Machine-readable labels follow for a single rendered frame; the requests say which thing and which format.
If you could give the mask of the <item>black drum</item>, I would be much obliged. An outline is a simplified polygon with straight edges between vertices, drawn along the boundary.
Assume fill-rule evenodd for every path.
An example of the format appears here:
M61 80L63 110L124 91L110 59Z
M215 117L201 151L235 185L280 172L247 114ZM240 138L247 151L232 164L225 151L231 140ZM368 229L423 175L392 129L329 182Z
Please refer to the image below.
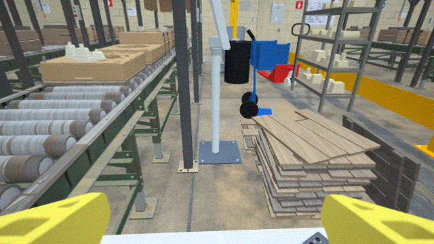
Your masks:
M251 41L229 40L230 50L225 50L224 82L245 84L249 82Z

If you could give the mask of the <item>blue sack truck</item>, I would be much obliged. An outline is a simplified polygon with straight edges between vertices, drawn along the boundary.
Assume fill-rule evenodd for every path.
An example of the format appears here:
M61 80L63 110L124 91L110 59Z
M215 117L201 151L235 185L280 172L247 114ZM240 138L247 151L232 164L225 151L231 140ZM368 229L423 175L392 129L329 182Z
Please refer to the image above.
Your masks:
M258 96L256 95L256 40L251 30L246 31L254 41L254 91L248 91L242 95L242 105L240 106L241 116L246 119L251 119L260 115L272 115L271 108L258 108Z

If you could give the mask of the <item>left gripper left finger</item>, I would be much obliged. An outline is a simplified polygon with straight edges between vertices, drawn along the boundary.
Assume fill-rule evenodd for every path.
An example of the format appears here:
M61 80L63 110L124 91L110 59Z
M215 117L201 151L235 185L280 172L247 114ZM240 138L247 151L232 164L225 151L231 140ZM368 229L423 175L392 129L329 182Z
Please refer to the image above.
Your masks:
M0 244L100 244L111 210L89 193L0 217Z

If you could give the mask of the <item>grey multimeter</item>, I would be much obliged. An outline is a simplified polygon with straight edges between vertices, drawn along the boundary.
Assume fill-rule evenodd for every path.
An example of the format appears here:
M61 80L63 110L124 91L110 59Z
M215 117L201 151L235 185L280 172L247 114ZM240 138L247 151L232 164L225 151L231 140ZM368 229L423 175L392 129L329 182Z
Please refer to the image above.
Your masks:
M328 239L319 231L314 232L306 238L301 244L330 244Z

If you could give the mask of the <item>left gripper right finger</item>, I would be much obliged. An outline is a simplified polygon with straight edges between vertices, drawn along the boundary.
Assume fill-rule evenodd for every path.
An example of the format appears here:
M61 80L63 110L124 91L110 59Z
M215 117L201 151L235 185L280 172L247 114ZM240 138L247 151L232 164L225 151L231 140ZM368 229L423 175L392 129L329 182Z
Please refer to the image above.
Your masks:
M434 221L342 195L327 195L321 222L330 244L434 244Z

